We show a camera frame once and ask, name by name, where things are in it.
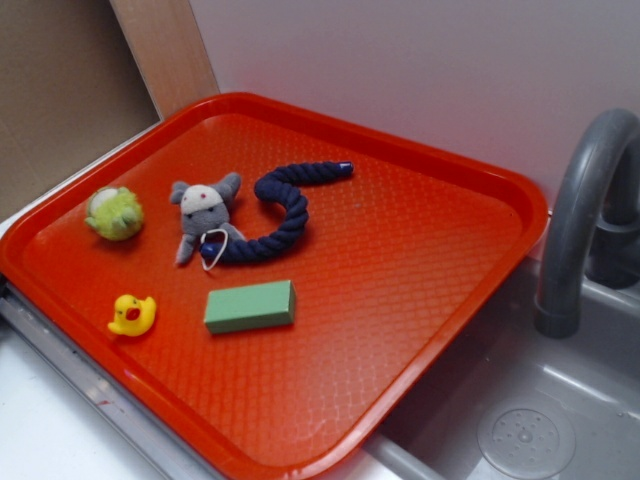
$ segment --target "stuffed mouse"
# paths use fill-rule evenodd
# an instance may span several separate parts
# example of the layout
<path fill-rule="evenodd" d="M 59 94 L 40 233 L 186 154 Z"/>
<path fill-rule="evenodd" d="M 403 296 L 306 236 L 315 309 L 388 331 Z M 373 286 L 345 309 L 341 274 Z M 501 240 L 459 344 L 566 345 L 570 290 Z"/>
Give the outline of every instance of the stuffed mouse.
<path fill-rule="evenodd" d="M 176 263 L 183 265 L 193 255 L 196 242 L 210 230 L 222 229 L 229 240 L 244 240 L 242 233 L 229 223 L 229 209 L 240 189 L 240 175 L 229 173 L 218 183 L 189 185 L 173 184 L 170 201 L 180 205 L 182 213 L 182 240 L 176 254 Z"/>

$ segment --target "gray sink basin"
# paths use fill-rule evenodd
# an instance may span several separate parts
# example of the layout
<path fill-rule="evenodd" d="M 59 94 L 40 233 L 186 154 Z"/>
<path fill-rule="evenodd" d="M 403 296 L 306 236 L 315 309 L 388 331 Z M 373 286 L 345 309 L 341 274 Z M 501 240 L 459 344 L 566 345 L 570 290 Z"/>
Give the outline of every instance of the gray sink basin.
<path fill-rule="evenodd" d="M 379 433 L 449 480 L 638 479 L 640 302 L 586 282 L 580 330 L 549 339 L 533 327 L 536 268 L 519 267 Z"/>

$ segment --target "faucet spout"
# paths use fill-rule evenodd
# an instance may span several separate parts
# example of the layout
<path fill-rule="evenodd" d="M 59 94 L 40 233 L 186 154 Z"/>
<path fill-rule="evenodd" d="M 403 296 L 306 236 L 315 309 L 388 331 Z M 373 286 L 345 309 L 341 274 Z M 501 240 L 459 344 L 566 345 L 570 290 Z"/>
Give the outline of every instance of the faucet spout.
<path fill-rule="evenodd" d="M 582 280 L 596 227 L 625 231 L 625 244 L 637 238 L 639 187 L 640 120 L 627 110 L 606 111 L 582 136 L 553 210 L 535 298 L 535 326 L 542 334 L 564 338 L 578 330 Z M 590 263 L 595 276 L 598 265 L 606 269 L 606 260 Z"/>

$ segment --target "faucet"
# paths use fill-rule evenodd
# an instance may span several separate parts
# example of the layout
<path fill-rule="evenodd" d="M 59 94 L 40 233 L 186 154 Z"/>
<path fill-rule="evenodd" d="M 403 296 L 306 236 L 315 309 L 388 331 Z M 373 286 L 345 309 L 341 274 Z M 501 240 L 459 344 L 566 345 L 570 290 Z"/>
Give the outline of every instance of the faucet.
<path fill-rule="evenodd" d="M 560 186 L 535 298 L 540 333 L 578 330 L 585 273 L 610 288 L 640 279 L 639 189 L 640 120 L 608 110 L 583 134 Z"/>

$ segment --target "green block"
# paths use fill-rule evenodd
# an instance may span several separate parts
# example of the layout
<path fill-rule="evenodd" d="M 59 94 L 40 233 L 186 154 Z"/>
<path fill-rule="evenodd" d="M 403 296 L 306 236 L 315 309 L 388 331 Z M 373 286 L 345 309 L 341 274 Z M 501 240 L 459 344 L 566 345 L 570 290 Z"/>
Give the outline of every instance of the green block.
<path fill-rule="evenodd" d="M 211 333 L 290 325 L 296 292 L 291 280 L 209 293 L 204 323 Z"/>

